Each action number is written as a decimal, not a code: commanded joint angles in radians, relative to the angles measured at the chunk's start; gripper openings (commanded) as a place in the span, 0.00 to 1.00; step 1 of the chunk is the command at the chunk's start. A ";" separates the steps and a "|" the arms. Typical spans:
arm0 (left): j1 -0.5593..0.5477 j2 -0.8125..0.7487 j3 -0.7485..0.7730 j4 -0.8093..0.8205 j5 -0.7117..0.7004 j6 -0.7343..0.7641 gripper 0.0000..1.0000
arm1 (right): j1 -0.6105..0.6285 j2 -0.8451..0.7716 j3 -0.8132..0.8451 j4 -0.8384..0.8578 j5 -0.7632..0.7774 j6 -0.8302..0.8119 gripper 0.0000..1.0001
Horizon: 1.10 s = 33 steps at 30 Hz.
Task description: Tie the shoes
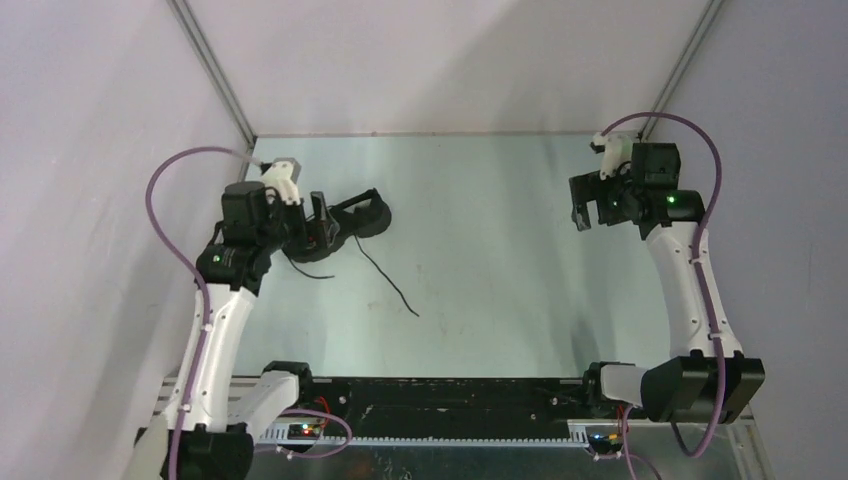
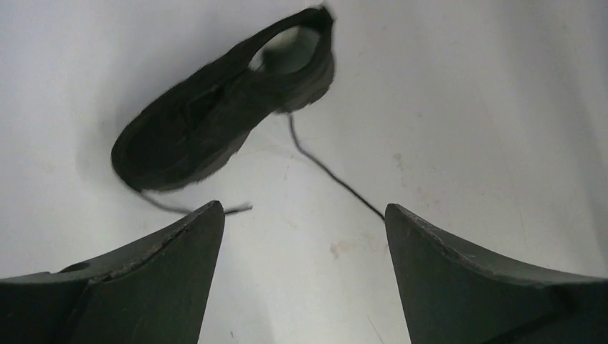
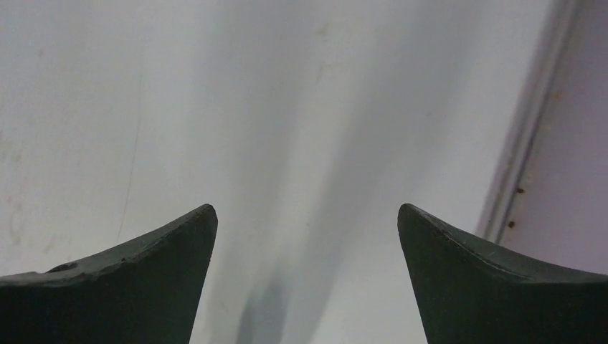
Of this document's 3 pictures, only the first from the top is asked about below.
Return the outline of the black shoelace end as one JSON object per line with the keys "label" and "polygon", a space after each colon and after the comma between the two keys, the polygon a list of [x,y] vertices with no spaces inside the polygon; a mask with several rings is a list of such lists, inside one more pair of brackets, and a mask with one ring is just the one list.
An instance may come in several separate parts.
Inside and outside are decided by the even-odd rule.
{"label": "black shoelace end", "polygon": [[353,235],[354,241],[357,245],[360,253],[368,260],[368,262],[376,269],[376,271],[383,277],[383,279],[391,286],[391,288],[397,293],[400,300],[404,304],[405,308],[408,310],[410,314],[413,316],[420,318],[420,314],[411,306],[409,301],[407,300],[403,291],[398,287],[398,285],[391,279],[391,277],[382,269],[382,267],[370,256],[366,250],[364,249],[360,237],[357,234]]}
{"label": "black shoelace end", "polygon": [[298,272],[299,274],[303,275],[306,278],[309,278],[309,279],[312,279],[312,280],[330,280],[330,279],[334,279],[336,277],[335,275],[316,275],[316,274],[309,273],[309,272],[305,271],[303,268],[301,268],[298,265],[298,263],[296,263],[291,257],[287,256],[286,258],[287,258],[287,261],[289,262],[289,265],[291,266],[291,268],[294,271]]}

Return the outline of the black shoe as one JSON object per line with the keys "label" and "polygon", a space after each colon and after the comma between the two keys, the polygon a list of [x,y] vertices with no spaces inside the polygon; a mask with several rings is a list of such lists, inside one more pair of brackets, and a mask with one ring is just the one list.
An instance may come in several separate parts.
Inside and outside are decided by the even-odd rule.
{"label": "black shoe", "polygon": [[354,234],[370,238],[384,233],[391,225],[392,211],[375,188],[335,205],[327,205],[332,215],[331,254]]}

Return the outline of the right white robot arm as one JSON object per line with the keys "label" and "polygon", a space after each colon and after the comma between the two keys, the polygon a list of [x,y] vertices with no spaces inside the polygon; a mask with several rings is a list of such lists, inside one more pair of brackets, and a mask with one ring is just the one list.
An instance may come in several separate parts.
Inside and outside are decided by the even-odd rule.
{"label": "right white robot arm", "polygon": [[657,269],[669,319],[670,354],[653,368],[594,362],[584,374],[585,411],[606,418],[621,403],[653,422],[734,422],[765,380],[761,360],[744,354],[724,313],[709,259],[701,195],[678,187],[681,159],[673,143],[596,139],[600,169],[570,179],[572,220],[633,223]]}

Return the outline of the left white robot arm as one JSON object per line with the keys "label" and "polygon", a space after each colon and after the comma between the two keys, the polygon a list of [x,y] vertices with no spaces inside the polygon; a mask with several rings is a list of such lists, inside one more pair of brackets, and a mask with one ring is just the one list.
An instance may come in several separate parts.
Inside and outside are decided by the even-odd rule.
{"label": "left white robot arm", "polygon": [[222,219],[188,267],[197,287],[192,330],[172,394],[153,424],[142,428],[135,455],[143,479],[243,479],[259,436],[286,410],[304,416],[315,388],[291,370],[272,370],[236,402],[230,382],[243,331],[273,255],[307,244],[303,196],[292,180],[231,184]]}

